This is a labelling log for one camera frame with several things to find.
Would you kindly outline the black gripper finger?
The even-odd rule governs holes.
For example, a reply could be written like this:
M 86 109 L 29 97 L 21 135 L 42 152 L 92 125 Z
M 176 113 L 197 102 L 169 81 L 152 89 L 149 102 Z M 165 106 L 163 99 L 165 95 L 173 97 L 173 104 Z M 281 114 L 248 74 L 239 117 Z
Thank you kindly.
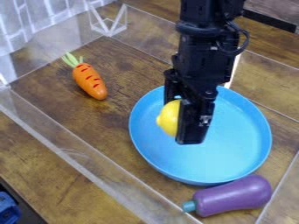
M 163 91 L 163 103 L 173 101 L 175 99 L 183 99 L 183 82 L 179 74 L 173 69 L 168 69 L 163 72 L 164 75 L 164 91 Z
M 211 126 L 213 100 L 205 97 L 181 99 L 179 107 L 177 144 L 201 144 Z

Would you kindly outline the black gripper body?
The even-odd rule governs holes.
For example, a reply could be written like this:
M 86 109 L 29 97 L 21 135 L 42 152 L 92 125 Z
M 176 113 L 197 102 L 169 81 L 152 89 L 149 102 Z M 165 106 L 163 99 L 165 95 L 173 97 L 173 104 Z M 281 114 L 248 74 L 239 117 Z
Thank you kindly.
M 240 34 L 248 36 L 244 30 L 231 27 L 180 33 L 171 69 L 175 95 L 189 101 L 215 100 L 217 85 L 229 82 L 235 58 L 248 46 L 248 38 L 239 45 Z

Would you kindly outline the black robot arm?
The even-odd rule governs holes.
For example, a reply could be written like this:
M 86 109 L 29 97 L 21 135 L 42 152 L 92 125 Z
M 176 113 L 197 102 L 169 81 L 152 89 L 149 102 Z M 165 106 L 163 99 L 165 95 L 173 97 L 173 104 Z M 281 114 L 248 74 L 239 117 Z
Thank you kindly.
M 248 32 L 233 19 L 245 0 L 181 0 L 180 33 L 172 68 L 164 71 L 163 101 L 180 97 L 177 144 L 204 141 L 215 109 L 217 85 L 229 82 L 235 58 L 248 46 Z

